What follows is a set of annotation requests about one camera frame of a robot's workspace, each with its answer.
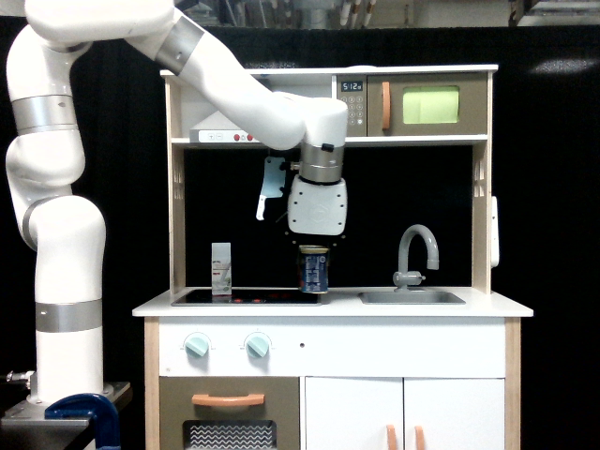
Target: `white robotic arm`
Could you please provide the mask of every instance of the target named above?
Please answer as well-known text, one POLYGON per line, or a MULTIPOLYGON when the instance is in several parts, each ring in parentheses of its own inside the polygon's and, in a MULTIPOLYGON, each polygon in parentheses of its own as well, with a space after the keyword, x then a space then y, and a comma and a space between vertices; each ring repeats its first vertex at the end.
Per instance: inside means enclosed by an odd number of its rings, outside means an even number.
POLYGON ((173 0, 27 0, 25 12, 30 26, 7 60, 19 132, 7 151, 7 178, 19 230, 37 250, 37 398, 52 403, 103 389, 106 232, 98 209, 71 195, 70 186, 83 173, 84 155, 69 71, 88 42, 125 38, 269 147, 288 149, 302 141, 289 201, 289 223, 298 233, 343 231, 347 111, 331 98, 271 93, 173 0), (313 202, 303 202, 306 197, 313 202))

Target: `can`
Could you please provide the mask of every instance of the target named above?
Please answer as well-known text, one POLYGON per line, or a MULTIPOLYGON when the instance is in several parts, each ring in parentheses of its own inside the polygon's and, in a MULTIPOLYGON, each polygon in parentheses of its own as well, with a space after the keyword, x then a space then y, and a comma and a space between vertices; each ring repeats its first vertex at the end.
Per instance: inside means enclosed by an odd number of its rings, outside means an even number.
POLYGON ((303 293, 326 293, 329 248, 300 246, 298 248, 298 282, 303 293))

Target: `sink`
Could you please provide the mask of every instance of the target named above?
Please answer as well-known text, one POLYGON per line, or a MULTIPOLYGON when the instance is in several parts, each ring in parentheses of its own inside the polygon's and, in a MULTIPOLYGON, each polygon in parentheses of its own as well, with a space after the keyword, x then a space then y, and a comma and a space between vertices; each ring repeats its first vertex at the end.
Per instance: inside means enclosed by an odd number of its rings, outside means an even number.
POLYGON ((464 305, 465 301, 444 291, 402 290, 401 292, 363 292, 358 295, 366 305, 464 305))

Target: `faucet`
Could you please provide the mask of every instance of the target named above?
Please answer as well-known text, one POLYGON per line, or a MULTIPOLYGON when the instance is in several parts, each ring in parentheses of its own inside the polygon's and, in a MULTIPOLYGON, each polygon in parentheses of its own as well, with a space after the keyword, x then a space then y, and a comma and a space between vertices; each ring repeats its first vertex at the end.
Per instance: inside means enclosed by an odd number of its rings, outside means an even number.
POLYGON ((397 252, 397 272, 394 274, 394 284, 397 293, 400 290, 408 290, 407 286, 416 286, 425 279, 420 272, 409 272, 409 246, 413 238, 419 234, 427 246, 427 269, 438 270, 440 268, 440 253, 438 243, 428 227, 423 225, 412 225, 402 234, 400 248, 397 252))

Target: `control knob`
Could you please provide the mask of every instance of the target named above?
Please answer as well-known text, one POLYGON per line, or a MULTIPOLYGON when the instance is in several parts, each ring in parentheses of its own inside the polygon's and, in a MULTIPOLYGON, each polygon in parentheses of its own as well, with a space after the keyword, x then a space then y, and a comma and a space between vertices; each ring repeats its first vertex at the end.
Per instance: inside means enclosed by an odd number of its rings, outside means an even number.
POLYGON ((203 333, 192 333, 184 343, 186 353, 192 358, 202 358, 208 352, 210 340, 203 333))
POLYGON ((252 358, 263 358, 269 353, 269 337, 265 333, 252 333, 246 338, 246 352, 252 358))

